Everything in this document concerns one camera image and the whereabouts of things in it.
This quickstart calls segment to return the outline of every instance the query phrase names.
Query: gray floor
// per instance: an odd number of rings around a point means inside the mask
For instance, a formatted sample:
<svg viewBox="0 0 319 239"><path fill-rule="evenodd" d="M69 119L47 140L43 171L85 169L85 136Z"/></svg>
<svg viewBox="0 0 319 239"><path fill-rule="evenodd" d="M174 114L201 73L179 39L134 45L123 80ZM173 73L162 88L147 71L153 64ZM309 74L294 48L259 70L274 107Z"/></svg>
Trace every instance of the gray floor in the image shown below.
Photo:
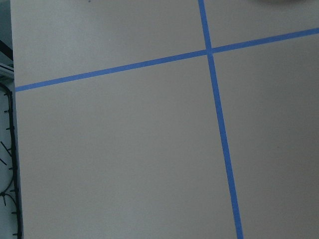
<svg viewBox="0 0 319 239"><path fill-rule="evenodd" d="M205 1L216 114L202 1L11 0L24 238L317 238L319 2L269 2Z"/></svg>

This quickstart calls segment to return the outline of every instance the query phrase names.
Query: blue painter's tape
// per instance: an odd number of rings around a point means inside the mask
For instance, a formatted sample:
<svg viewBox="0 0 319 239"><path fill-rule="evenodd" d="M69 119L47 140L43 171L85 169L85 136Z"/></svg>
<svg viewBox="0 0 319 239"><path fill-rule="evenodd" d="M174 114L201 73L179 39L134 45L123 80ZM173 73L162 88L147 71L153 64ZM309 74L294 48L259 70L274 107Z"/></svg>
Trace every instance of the blue painter's tape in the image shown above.
<svg viewBox="0 0 319 239"><path fill-rule="evenodd" d="M214 63L214 58L211 52L212 48L211 48L211 41L209 36L209 29L208 29L204 0L198 0L198 5L199 5L200 17L201 17L201 22L203 27L205 45L208 52L207 54L208 67L210 72L211 84L213 88L213 95L214 95L215 107L216 107L216 113L217 113L217 121L219 126L221 144L223 148L226 174L227 174L227 180L228 180L228 186L229 186L229 192L230 192L230 199L231 199L231 205L232 205L234 221L235 221L236 234L238 239L243 239L244 236L243 236L243 230L241 226L236 187L235 187L233 169L231 166L230 153L229 153L229 147L228 147L228 141L227 141L227 135L226 135L226 127L225 127L225 121L223 116L223 110L221 106L215 63Z"/></svg>
<svg viewBox="0 0 319 239"><path fill-rule="evenodd" d="M130 64L130 65L118 66L118 67L83 73L83 74L74 75L74 76L67 76L67 77L53 79L53 80L49 80L49 81L33 83L33 84L25 85L25 86L18 86L15 88L15 91L16 92L25 91L25 90L55 85L55 84L59 84L59 83L69 82L69 81L76 81L76 80L81 80L81 79L95 77L95 76L102 76L102 75L137 69L137 68L146 67L146 66L153 66L153 65L158 65L158 64L162 64L162 63L203 56L206 54L207 54L206 50L193 51L193 52L184 53L184 54L180 54L180 55L168 56L168 57L159 58L159 59L155 59L155 60L143 61L143 62L134 63L134 64Z"/></svg>
<svg viewBox="0 0 319 239"><path fill-rule="evenodd" d="M297 32L282 34L282 35L278 35L278 36L270 36L270 37L266 37L266 38L245 41L245 42L230 44L230 45L226 45L226 46L214 47L212 49L212 52L217 53L217 52L231 51L231 50L235 50L235 49L240 49L240 48L245 48L245 47L250 47L250 46L257 46L257 45L267 44L267 43L271 43L271 42L283 41L283 40L288 40L288 39L293 39L293 38L303 37L303 36L309 36L309 35L314 35L314 34L319 34L319 28L313 28L313 29L309 29L309 30L305 30L305 31L297 31Z"/></svg>

